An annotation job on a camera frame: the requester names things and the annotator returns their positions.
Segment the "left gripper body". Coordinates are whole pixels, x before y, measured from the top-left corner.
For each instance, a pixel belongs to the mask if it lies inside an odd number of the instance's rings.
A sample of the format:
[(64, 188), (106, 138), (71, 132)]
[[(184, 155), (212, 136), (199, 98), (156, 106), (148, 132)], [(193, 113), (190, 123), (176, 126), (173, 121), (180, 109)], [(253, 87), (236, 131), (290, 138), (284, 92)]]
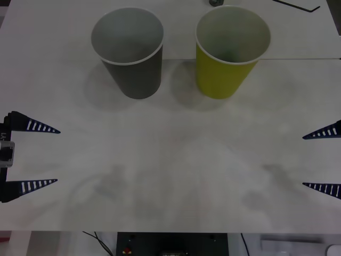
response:
[(11, 131), (1, 123), (1, 184), (6, 181), (7, 168), (10, 166), (12, 166)]

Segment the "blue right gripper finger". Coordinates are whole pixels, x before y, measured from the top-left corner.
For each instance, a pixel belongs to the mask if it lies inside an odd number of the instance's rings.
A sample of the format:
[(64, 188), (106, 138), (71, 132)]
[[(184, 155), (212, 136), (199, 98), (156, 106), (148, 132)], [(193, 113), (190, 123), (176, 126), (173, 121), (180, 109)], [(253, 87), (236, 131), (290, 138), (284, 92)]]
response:
[(341, 199), (341, 184), (303, 182), (302, 185), (320, 193), (332, 196), (337, 199)]
[(325, 126), (321, 129), (318, 129), (314, 132), (311, 132), (302, 138), (304, 140), (310, 140), (310, 139), (327, 139), (327, 138), (340, 138), (340, 126), (341, 126), (341, 120), (330, 124), (328, 126)]

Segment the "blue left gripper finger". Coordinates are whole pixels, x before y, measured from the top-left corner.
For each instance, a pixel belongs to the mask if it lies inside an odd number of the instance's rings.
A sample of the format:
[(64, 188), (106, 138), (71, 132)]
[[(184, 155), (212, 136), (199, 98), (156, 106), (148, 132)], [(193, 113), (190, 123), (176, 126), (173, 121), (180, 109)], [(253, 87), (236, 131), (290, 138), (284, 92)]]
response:
[(8, 113), (8, 115), (4, 117), (4, 124), (7, 125), (11, 131), (61, 133), (59, 130), (17, 111)]
[(8, 203), (23, 195), (49, 186), (57, 181), (57, 179), (6, 181), (1, 192), (1, 203)]

